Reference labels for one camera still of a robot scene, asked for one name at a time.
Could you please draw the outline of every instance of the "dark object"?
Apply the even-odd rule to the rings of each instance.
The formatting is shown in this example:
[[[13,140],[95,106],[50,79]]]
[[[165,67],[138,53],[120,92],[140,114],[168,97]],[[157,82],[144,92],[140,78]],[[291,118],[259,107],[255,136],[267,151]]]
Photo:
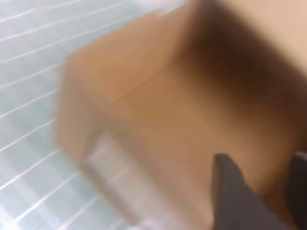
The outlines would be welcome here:
[[[245,184],[226,154],[217,154],[213,168],[215,230],[287,230],[275,214]]]
[[[295,224],[307,230],[307,153],[293,157],[284,195]]]

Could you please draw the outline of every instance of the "floor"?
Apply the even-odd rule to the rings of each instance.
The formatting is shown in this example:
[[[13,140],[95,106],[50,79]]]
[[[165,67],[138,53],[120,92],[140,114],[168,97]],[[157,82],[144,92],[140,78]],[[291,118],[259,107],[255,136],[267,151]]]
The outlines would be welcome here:
[[[123,230],[54,143],[61,66],[140,15],[128,0],[0,0],[0,229]]]

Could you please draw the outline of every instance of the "grout line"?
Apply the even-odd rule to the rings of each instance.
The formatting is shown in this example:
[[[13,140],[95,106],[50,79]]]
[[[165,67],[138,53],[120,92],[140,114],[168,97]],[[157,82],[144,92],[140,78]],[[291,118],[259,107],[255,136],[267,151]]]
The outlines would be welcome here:
[[[131,18],[131,17],[132,17],[132,16],[125,17],[125,18],[123,18],[123,19],[121,19],[121,20],[114,21],[114,22],[111,22],[111,23],[106,24],[106,25],[98,26],[98,27],[96,27],[95,29],[88,30],[88,31],[84,31],[84,32],[75,34],[75,35],[73,35],[73,36],[70,36],[70,37],[66,37],[66,38],[60,39],[60,40],[58,40],[58,41],[56,41],[56,42],[54,42],[54,43],[50,43],[50,44],[48,44],[48,45],[45,45],[45,46],[42,46],[42,47],[40,47],[40,48],[34,49],[34,50],[32,50],[32,51],[29,51],[29,52],[26,52],[26,53],[23,53],[23,54],[20,54],[20,55],[17,55],[17,56],[8,58],[8,59],[0,60],[0,64],[3,64],[3,63],[6,63],[6,62],[10,62],[10,61],[13,61],[13,60],[16,60],[16,59],[25,57],[25,56],[30,55],[30,54],[32,54],[32,53],[35,53],[35,52],[37,52],[37,51],[40,51],[40,50],[43,50],[43,49],[52,47],[52,46],[57,45],[57,44],[59,44],[59,43],[62,43],[62,42],[65,42],[65,41],[69,41],[69,40],[71,40],[71,39],[74,39],[74,38],[77,38],[77,37],[80,37],[80,36],[83,36],[83,35],[86,35],[86,34],[94,33],[94,32],[97,31],[97,30],[100,30],[100,29],[103,29],[103,28],[105,28],[105,27],[108,27],[108,26],[111,26],[111,25],[120,23],[120,22],[122,22],[122,21],[124,21],[124,20],[127,20],[128,18]]]
[[[38,11],[49,11],[49,10],[53,10],[55,8],[71,5],[71,4],[74,4],[74,3],[77,3],[77,2],[81,2],[81,0],[73,0],[73,1],[67,1],[67,2],[64,2],[64,3],[54,4],[54,5],[50,5],[50,6],[43,6],[42,8],[37,8],[36,10],[38,10]]]
[[[14,18],[19,18],[19,17],[22,17],[26,14],[29,14],[29,13],[32,13],[34,11],[34,9],[30,9],[30,10],[27,10],[27,11],[24,11],[22,13],[19,13],[19,14],[15,14],[13,16],[9,16],[9,17],[6,17],[6,18],[0,18],[0,23],[2,22],[6,22],[8,20],[11,20],[11,19],[14,19]]]
[[[107,11],[107,10],[112,9],[114,7],[121,6],[123,4],[124,4],[123,2],[115,3],[113,5],[110,5],[110,6],[107,6],[107,7],[103,7],[103,8],[100,8],[98,10],[95,10],[95,11],[90,11],[90,12],[83,13],[83,14],[78,15],[78,16],[68,17],[68,18],[56,21],[56,22],[54,22],[54,24],[61,24],[61,23],[69,22],[71,20],[87,17],[87,16],[90,16],[92,14],[96,14],[96,13],[99,13],[99,12],[102,12],[102,11]]]
[[[2,152],[2,151],[4,151],[4,150],[8,149],[8,148],[11,147],[12,145],[18,143],[18,142],[21,141],[22,139],[24,139],[24,138],[26,138],[27,136],[31,135],[32,133],[34,133],[34,132],[40,130],[41,128],[43,128],[43,127],[45,127],[45,126],[48,126],[49,124],[51,124],[51,123],[54,122],[54,121],[55,121],[55,119],[51,119],[50,121],[48,121],[48,122],[46,122],[46,123],[44,123],[44,124],[42,124],[42,125],[36,127],[35,129],[32,129],[30,132],[24,134],[23,136],[17,138],[15,141],[11,142],[11,143],[8,144],[7,146],[4,146],[3,148],[1,148],[1,149],[0,149],[0,152]]]
[[[52,22],[52,23],[47,23],[47,24],[44,24],[44,25],[42,25],[42,26],[40,26],[40,27],[37,27],[37,28],[31,29],[31,30],[24,31],[24,32],[19,33],[19,34],[14,34],[14,35],[11,35],[11,36],[8,36],[8,37],[4,37],[4,38],[0,39],[0,42],[6,41],[6,40],[9,40],[9,39],[12,39],[12,38],[20,37],[20,36],[22,36],[22,35],[34,33],[34,32],[36,32],[36,31],[39,31],[39,30],[44,29],[44,28],[51,27],[51,26],[53,26],[53,25],[57,25],[57,24],[69,22],[69,21],[72,21],[72,20],[75,20],[75,19],[87,17],[87,16],[90,16],[90,15],[92,15],[92,14],[96,14],[96,13],[99,13],[99,12],[103,12],[103,11],[109,10],[109,9],[111,9],[111,8],[113,8],[113,7],[116,7],[116,6],[120,6],[120,5],[122,5],[122,4],[123,4],[123,2],[116,3],[116,4],[113,4],[113,5],[104,7],[104,8],[100,8],[100,9],[98,9],[98,10],[96,10],[96,11],[91,11],[91,12],[87,12],[87,13],[80,14],[80,15],[78,15],[78,16],[68,17],[68,18],[64,18],[64,19],[62,19],[62,20],[58,20],[58,21],[55,21],[55,22]]]
[[[20,106],[18,106],[18,107],[16,107],[16,108],[14,108],[14,109],[12,109],[12,110],[6,112],[6,113],[1,114],[1,115],[0,115],[0,119],[3,118],[3,117],[5,117],[5,116],[7,116],[7,115],[9,115],[9,114],[11,114],[11,113],[13,113],[13,112],[15,112],[15,111],[17,111],[17,110],[19,110],[19,109],[21,109],[21,108],[23,108],[23,107],[26,107],[26,106],[32,104],[33,102],[36,102],[36,101],[38,101],[38,100],[40,100],[40,99],[43,99],[43,98],[45,98],[45,97],[48,97],[48,96],[50,96],[50,95],[53,95],[53,94],[55,94],[55,93],[58,92],[58,91],[59,91],[59,89],[56,89],[56,90],[53,90],[53,91],[51,91],[51,92],[45,93],[45,94],[43,94],[43,95],[41,95],[41,96],[39,96],[39,97],[36,97],[36,98],[30,100],[29,102],[27,102],[27,103],[25,103],[25,104],[22,104],[22,105],[20,105]]]
[[[22,35],[34,33],[34,32],[39,31],[39,30],[41,30],[41,29],[48,28],[48,27],[50,27],[52,24],[53,24],[53,23],[47,23],[47,24],[44,24],[44,25],[42,25],[42,26],[39,26],[39,27],[34,28],[34,29],[31,29],[31,30],[27,30],[27,31],[24,31],[24,32],[21,32],[21,33],[18,33],[18,34],[14,34],[14,35],[10,35],[10,36],[4,37],[4,38],[0,38],[0,42],[4,42],[4,41],[10,40],[10,39],[14,39],[14,38],[20,37],[20,36],[22,36]]]
[[[12,85],[14,85],[14,84],[20,83],[20,82],[22,82],[22,81],[31,79],[31,78],[33,78],[33,77],[35,77],[35,76],[37,76],[37,75],[39,75],[39,74],[41,74],[41,73],[47,72],[47,71],[49,71],[49,70],[51,70],[51,69],[53,69],[53,68],[55,68],[55,67],[58,67],[60,64],[61,64],[61,63],[57,63],[57,64],[55,64],[55,65],[48,66],[47,68],[45,68],[45,69],[43,69],[43,70],[40,70],[40,71],[38,71],[38,72],[36,72],[36,73],[30,74],[30,75],[25,76],[25,77],[20,78],[20,79],[13,80],[13,81],[11,81],[10,83],[6,83],[6,84],[3,84],[3,85],[0,85],[0,90],[2,90],[2,89],[4,89],[4,88],[7,88],[7,87],[10,87],[10,86],[12,86]]]
[[[8,226],[6,226],[4,229],[9,230],[10,227],[20,221],[22,218],[24,218],[28,213],[32,212],[34,209],[36,209],[38,206],[40,206],[43,202],[45,202],[50,196],[52,196],[55,192],[57,192],[60,188],[62,188],[68,181],[70,181],[75,176],[79,175],[79,172],[75,172],[74,174],[70,175],[68,178],[66,178],[62,183],[60,183],[56,188],[54,188],[50,193],[48,193],[46,196],[44,196],[42,199],[37,201],[34,205],[32,205],[30,208],[28,208],[25,212],[23,212],[19,217],[13,220],[12,223],[10,223]]]
[[[29,171],[31,171],[33,168],[35,168],[36,166],[38,166],[39,164],[41,164],[42,162],[44,162],[45,160],[47,160],[48,158],[52,157],[53,155],[55,155],[56,153],[59,152],[59,149],[49,153],[47,156],[43,157],[42,159],[40,159],[39,161],[37,161],[35,164],[31,165],[30,168],[26,169],[25,171],[23,171],[21,174],[17,175],[16,177],[14,177],[13,179],[11,179],[10,181],[8,181],[6,184],[2,185],[0,187],[0,190],[2,190],[3,188],[5,188],[6,186],[10,185],[11,183],[17,181],[20,177],[24,176],[25,174],[27,174]]]
[[[88,201],[78,212],[76,212],[69,220],[64,223],[59,230],[65,230],[69,225],[71,225],[89,206],[91,206],[99,197],[96,196]]]

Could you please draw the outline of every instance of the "tile floor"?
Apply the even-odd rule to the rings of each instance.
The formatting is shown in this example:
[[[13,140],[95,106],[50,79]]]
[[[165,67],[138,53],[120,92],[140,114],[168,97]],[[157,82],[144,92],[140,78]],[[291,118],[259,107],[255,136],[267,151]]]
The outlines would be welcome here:
[[[123,230],[54,144],[61,65],[133,20],[128,0],[0,0],[0,229]]]

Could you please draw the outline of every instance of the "light blue tile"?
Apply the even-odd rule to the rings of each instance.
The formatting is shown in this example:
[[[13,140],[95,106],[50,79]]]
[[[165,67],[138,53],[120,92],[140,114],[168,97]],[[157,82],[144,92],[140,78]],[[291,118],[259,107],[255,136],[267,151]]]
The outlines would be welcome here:
[[[12,184],[0,190],[0,205],[11,218],[18,217],[31,206]]]
[[[106,227],[118,221],[118,214],[100,200],[92,204],[88,211],[97,219],[101,220]]]
[[[70,181],[69,186],[76,191],[78,197],[84,202],[88,202],[96,196],[92,186],[82,176],[77,176]]]
[[[49,228],[48,223],[42,218],[42,216],[35,210],[23,217],[18,226],[23,230],[37,230],[42,228]]]
[[[63,182],[62,177],[55,170],[48,167],[46,161],[24,175],[23,180],[40,198],[49,194]]]
[[[83,212],[69,227],[68,230],[106,230],[103,222],[94,218],[87,211]]]
[[[66,179],[70,175],[77,172],[77,169],[73,166],[73,164],[67,159],[67,157],[63,153],[58,153],[54,157],[48,159],[47,164],[50,165],[63,179]]]
[[[0,149],[14,142],[20,133],[6,117],[0,118]]]
[[[18,174],[23,173],[40,160],[37,153],[23,140],[4,150],[1,156]]]
[[[52,129],[53,127],[44,127],[26,138],[28,144],[41,156],[46,156],[57,148]]]
[[[63,223],[72,218],[84,203],[78,199],[69,186],[65,185],[48,198],[44,205],[57,217],[59,222]]]

